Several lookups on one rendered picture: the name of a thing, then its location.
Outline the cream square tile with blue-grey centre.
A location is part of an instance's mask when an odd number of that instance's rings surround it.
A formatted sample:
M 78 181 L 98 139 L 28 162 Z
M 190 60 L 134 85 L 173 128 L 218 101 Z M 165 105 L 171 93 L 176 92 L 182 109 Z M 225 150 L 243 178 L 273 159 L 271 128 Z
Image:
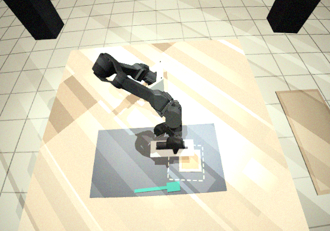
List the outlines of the cream square tile with blue-grey centre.
M 179 156 L 180 172 L 202 172 L 200 150 L 194 150 L 194 156 Z

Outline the teal small trowel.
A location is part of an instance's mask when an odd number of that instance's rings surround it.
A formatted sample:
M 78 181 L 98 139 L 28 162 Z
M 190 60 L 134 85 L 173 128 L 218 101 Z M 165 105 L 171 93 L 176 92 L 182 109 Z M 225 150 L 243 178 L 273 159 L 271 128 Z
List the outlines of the teal small trowel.
M 180 190 L 179 181 L 167 183 L 167 186 L 163 186 L 163 187 L 135 189 L 135 192 L 138 193 L 138 192 L 147 192 L 147 191 L 162 190 L 162 189 L 167 189 L 168 192 L 179 191 Z

